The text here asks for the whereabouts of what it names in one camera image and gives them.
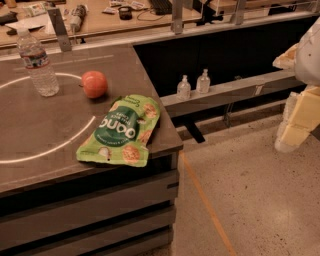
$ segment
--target green snack pouch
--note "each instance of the green snack pouch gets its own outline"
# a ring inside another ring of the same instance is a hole
[[[158,103],[142,95],[128,95],[112,105],[99,127],[78,148],[77,160],[143,167],[147,142],[160,117]]]

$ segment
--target table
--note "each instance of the table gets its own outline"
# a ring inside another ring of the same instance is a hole
[[[135,255],[170,243],[183,144],[134,49],[83,47],[50,59],[61,88],[48,99],[24,79],[20,59],[0,62],[0,254]],[[106,97],[85,97],[78,84],[88,69],[106,75]],[[22,82],[8,84],[12,77]],[[111,103],[133,93],[161,108],[147,166],[78,162],[76,149]]]

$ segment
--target orange tape line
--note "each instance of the orange tape line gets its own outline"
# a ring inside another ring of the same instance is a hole
[[[184,163],[184,166],[185,166],[185,168],[186,168],[186,170],[187,170],[187,172],[188,172],[193,184],[195,185],[195,187],[196,187],[196,189],[197,189],[197,191],[198,191],[198,193],[200,195],[200,198],[201,198],[202,202],[204,203],[207,211],[209,212],[211,220],[212,220],[214,226],[216,227],[216,229],[217,229],[217,231],[218,231],[218,233],[219,233],[219,235],[220,235],[225,247],[227,248],[230,256],[236,256],[237,254],[236,254],[235,250],[233,249],[232,244],[231,244],[229,238],[227,237],[226,232],[224,231],[224,229],[223,229],[223,227],[222,227],[222,225],[221,225],[221,223],[220,223],[220,221],[219,221],[219,219],[217,217],[217,214],[215,213],[215,210],[213,209],[209,199],[207,198],[206,194],[204,193],[204,191],[203,191],[203,189],[202,189],[202,187],[200,185],[200,182],[199,182],[199,180],[198,180],[198,178],[196,176],[196,173],[194,172],[194,170],[190,166],[188,160],[185,157],[184,152],[180,151],[179,155],[180,155],[180,157],[181,157],[181,159],[182,159],[182,161]]]

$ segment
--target bottle label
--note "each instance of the bottle label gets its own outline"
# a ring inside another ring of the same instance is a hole
[[[45,51],[35,55],[24,55],[20,53],[20,56],[24,61],[25,67],[28,69],[41,68],[49,63],[49,58]]]

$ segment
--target water bottle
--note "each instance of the water bottle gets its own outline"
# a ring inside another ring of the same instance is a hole
[[[55,95],[59,91],[59,84],[43,45],[27,28],[19,28],[17,32],[19,54],[33,85],[44,97]]]
[[[182,81],[178,84],[177,97],[179,100],[190,98],[191,86],[188,83],[187,75],[183,75]]]
[[[204,69],[201,76],[197,80],[196,91],[199,93],[207,93],[210,88],[210,78],[208,77],[208,69]]]

